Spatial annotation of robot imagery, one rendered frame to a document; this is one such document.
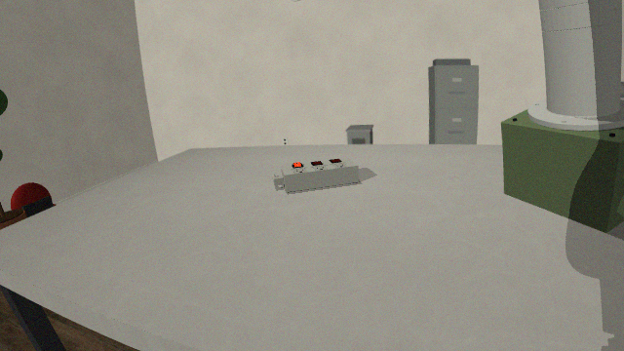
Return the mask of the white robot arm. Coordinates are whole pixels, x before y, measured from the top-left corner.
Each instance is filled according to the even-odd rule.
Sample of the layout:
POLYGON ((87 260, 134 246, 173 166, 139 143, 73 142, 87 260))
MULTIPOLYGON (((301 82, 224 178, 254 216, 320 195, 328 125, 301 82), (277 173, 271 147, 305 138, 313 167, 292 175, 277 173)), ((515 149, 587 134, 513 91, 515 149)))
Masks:
POLYGON ((624 127, 622 0, 538 2, 547 103, 531 105, 528 118, 569 131, 624 127))

